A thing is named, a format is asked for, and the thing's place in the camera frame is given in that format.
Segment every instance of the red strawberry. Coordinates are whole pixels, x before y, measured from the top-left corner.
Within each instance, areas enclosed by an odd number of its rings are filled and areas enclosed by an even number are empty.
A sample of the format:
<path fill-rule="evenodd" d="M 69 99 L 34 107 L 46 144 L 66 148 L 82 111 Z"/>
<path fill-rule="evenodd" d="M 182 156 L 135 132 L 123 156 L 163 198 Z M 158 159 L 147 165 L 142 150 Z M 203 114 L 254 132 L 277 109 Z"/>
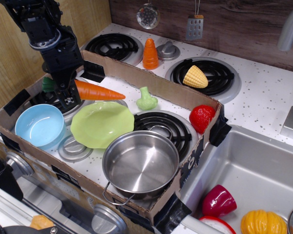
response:
<path fill-rule="evenodd" d="M 198 133 L 203 134 L 210 121 L 215 116 L 215 113 L 215 110 L 211 106 L 200 105 L 191 111 L 189 120 L 194 129 Z"/>

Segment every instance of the sink basin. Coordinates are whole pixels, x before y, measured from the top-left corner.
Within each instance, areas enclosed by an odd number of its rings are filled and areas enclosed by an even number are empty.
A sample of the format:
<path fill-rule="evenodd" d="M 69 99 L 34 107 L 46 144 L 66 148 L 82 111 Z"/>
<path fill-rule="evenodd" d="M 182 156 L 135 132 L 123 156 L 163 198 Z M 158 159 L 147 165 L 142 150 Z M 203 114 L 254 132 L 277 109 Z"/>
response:
<path fill-rule="evenodd" d="M 237 234 L 242 217 L 252 210 L 275 212 L 287 222 L 293 210 L 293 146 L 232 126 L 218 147 L 206 146 L 180 191 L 193 217 L 202 216 L 202 200 L 217 184 L 237 203 L 235 211 L 221 217 Z"/>

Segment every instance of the stainless steel pot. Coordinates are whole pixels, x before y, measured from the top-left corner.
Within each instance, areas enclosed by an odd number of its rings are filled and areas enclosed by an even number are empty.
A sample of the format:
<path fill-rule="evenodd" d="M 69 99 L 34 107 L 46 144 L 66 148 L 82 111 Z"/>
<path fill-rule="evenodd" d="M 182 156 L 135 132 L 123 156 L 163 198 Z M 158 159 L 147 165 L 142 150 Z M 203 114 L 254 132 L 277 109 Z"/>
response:
<path fill-rule="evenodd" d="M 152 131 L 124 134 L 103 155 L 103 172 L 109 181 L 103 196 L 113 205 L 125 205 L 131 199 L 155 198 L 174 178 L 178 165 L 178 151 L 167 137 Z M 107 199 L 105 192 L 110 183 L 128 197 L 127 201 L 119 204 Z"/>

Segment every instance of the faucet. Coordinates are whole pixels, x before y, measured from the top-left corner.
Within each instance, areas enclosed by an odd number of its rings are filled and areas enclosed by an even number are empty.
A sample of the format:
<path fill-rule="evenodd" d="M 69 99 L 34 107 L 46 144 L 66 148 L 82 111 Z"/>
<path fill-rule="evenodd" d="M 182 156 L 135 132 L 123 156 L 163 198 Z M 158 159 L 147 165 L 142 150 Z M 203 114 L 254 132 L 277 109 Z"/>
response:
<path fill-rule="evenodd" d="M 281 35 L 278 41 L 278 49 L 281 51 L 289 51 L 293 44 L 293 10 L 289 14 L 283 25 Z"/>

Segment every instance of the yellow squash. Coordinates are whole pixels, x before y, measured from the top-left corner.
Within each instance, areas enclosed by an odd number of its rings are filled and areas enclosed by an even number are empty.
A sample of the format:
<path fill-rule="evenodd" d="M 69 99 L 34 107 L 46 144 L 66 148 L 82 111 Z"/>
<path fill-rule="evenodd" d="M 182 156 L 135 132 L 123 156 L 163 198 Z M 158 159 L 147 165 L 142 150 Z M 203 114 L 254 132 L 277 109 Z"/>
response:
<path fill-rule="evenodd" d="M 287 234 L 285 221 L 274 212 L 250 211 L 241 220 L 242 234 Z"/>

